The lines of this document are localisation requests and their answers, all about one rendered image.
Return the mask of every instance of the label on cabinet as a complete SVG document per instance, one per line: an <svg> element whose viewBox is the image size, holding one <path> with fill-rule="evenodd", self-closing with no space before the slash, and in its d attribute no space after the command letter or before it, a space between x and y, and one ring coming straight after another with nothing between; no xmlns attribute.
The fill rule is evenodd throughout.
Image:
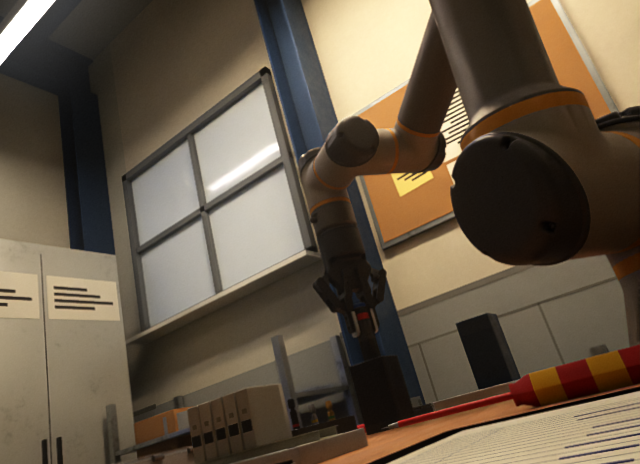
<svg viewBox="0 0 640 464"><path fill-rule="evenodd" d="M0 319L40 319L37 274L0 271Z"/></svg>
<svg viewBox="0 0 640 464"><path fill-rule="evenodd" d="M49 319L119 321L118 287L113 281L47 276Z"/></svg>

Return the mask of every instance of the orange box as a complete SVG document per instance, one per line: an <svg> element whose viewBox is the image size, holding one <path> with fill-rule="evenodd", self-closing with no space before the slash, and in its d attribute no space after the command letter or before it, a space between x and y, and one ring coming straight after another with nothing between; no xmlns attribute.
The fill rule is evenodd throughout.
<svg viewBox="0 0 640 464"><path fill-rule="evenodd" d="M167 421L167 434L177 432L178 429L178 414L186 411L188 407L182 407L180 409L172 409L157 416L152 416L143 421L135 423L136 432L136 444L142 444L143 442L150 441L157 437L164 436L164 420Z"/></svg>

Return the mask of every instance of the cabinet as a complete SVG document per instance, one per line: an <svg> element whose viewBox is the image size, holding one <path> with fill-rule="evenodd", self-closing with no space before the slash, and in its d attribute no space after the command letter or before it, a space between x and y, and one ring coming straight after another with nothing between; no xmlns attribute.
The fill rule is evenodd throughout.
<svg viewBox="0 0 640 464"><path fill-rule="evenodd" d="M133 411L115 257L0 239L0 459L106 461L106 406L121 447Z"/></svg>

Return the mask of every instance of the desk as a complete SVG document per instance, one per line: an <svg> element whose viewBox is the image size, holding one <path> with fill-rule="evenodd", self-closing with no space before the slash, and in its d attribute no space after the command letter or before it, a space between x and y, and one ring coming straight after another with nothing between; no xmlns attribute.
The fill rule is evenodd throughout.
<svg viewBox="0 0 640 464"><path fill-rule="evenodd" d="M638 390L640 385L629 386L616 391L603 392L598 396L614 394L623 390ZM461 429L475 424L486 424L505 417L528 414L540 409L551 409L567 403L579 402L594 396L573 399L549 406L516 406L513 401L500 402L487 407L461 412L451 416L442 417L434 421L426 421L413 426L380 432L368 436L369 445L358 451L344 454L340 457L325 461L324 464L368 464L382 459L395 452L407 449L415 444L440 435L454 429Z"/></svg>

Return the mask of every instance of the ceiling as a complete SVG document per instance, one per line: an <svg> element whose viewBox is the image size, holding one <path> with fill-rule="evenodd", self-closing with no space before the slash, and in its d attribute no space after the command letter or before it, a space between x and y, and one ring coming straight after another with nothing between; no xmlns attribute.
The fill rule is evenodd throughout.
<svg viewBox="0 0 640 464"><path fill-rule="evenodd" d="M46 29L46 33L53 42L95 59L151 1L80 0L64 11L66 17L63 16L56 28ZM12 10L22 2L24 0L0 0L0 16L13 14ZM0 22L0 29L5 24Z"/></svg>

